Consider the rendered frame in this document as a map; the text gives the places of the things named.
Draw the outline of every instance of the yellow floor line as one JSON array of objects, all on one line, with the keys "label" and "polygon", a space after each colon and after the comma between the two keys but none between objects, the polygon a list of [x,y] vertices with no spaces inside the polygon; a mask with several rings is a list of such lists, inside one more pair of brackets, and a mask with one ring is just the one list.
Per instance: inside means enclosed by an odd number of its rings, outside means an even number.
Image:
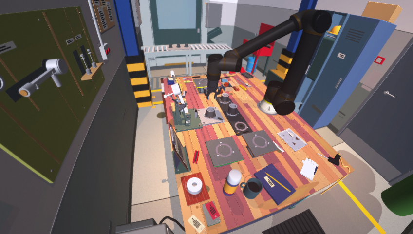
[{"label": "yellow floor line", "polygon": [[372,215],[364,208],[364,206],[357,200],[357,198],[351,193],[351,191],[343,184],[343,181],[338,183],[342,189],[347,193],[347,195],[353,200],[353,202],[360,208],[360,210],[364,213],[364,215],[370,220],[371,223],[378,229],[381,234],[385,234],[386,232],[380,226],[379,223],[372,217]]}]

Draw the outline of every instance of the black mug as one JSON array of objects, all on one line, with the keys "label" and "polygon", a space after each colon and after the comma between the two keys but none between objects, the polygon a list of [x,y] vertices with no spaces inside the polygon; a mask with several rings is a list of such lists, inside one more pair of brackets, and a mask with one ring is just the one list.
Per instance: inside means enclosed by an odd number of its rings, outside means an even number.
[{"label": "black mug", "polygon": [[256,178],[249,179],[246,183],[242,182],[240,187],[243,188],[243,194],[248,199],[254,199],[263,189],[263,184]]}]

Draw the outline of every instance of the red square tray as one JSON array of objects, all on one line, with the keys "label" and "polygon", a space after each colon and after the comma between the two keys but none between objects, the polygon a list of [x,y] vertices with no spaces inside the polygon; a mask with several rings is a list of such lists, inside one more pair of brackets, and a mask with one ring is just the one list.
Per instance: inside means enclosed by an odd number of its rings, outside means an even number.
[{"label": "red square tray", "polygon": [[[188,182],[189,179],[191,179],[193,177],[197,177],[198,179],[200,179],[202,181],[202,190],[197,195],[190,194],[188,192],[188,189],[187,189],[187,182]],[[187,176],[181,177],[181,182],[182,182],[182,186],[184,188],[185,200],[187,201],[188,206],[209,199],[209,194],[208,194],[208,191],[207,191],[207,187],[205,186],[204,179],[202,178],[202,174],[200,172],[192,174],[192,175],[187,175]]]}]

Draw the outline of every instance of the wooden table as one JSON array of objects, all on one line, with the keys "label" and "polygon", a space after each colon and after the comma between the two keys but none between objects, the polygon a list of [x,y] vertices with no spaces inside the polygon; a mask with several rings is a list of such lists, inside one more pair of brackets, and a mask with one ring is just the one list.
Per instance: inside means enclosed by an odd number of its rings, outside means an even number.
[{"label": "wooden table", "polygon": [[[297,115],[297,113],[293,112],[286,116],[272,116],[261,112],[257,108],[257,103],[263,99],[266,86],[256,77],[246,79],[240,74],[237,74],[234,77],[228,78],[228,80],[238,82],[236,80],[237,78],[243,82],[251,84],[252,87],[247,88],[246,91],[240,89],[239,91],[230,92],[231,101],[238,105],[238,110],[247,120],[253,131],[265,130],[272,140],[280,145],[285,152],[280,153],[275,151],[265,154],[264,156],[252,158],[246,148],[246,142],[243,137],[235,135],[217,101],[213,98],[213,94],[211,94],[209,100],[207,100],[204,94],[198,93],[193,83],[184,83],[183,78],[177,78],[178,83],[182,85],[181,89],[186,90],[188,93],[186,98],[188,108],[201,109],[208,106],[218,107],[225,119],[224,123],[204,126],[202,129],[177,132],[178,138],[186,147],[191,167],[190,172],[176,174],[179,200],[187,234],[197,233],[188,222],[188,219],[192,215],[195,215],[201,220],[206,226],[204,232],[206,231],[208,234],[223,233],[228,230],[233,231],[236,228],[251,224],[253,221],[273,215],[285,208],[292,207],[302,199],[336,183],[353,171],[353,168],[343,158],[340,166],[336,166],[327,162],[325,158],[317,154],[320,153],[327,157],[334,157],[337,152],[299,115]],[[166,85],[166,80],[164,84],[165,93],[172,93],[171,87]],[[171,97],[164,99],[164,107],[166,110],[167,123],[173,123],[172,111],[175,108]],[[299,137],[307,142],[307,145],[294,152],[277,135],[278,132],[287,128],[293,130]],[[208,155],[205,142],[229,136],[235,136],[234,139],[239,146],[244,160],[215,168]],[[198,164],[192,164],[195,150],[200,151]],[[313,181],[300,175],[300,170],[303,165],[301,160],[305,160],[306,158],[315,161],[319,165]],[[239,170],[242,173],[243,182],[245,177],[253,175],[270,163],[274,164],[288,182],[296,189],[296,192],[280,205],[277,205],[273,201],[265,189],[263,189],[255,199],[246,199],[240,188],[237,188],[237,191],[233,196],[224,195],[222,188],[230,170]],[[187,206],[183,186],[181,184],[181,177],[198,172],[202,173],[205,184],[209,188],[208,193],[210,199]],[[215,202],[218,212],[221,214],[221,222],[208,227],[202,211],[202,204],[210,201]]]}]

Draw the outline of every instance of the green trash bin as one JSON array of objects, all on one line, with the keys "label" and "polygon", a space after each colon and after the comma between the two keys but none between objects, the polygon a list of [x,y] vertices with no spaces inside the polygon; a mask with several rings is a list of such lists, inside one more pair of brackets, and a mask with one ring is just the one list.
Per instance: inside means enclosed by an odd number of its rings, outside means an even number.
[{"label": "green trash bin", "polygon": [[413,214],[413,175],[381,192],[381,199],[398,216]]}]

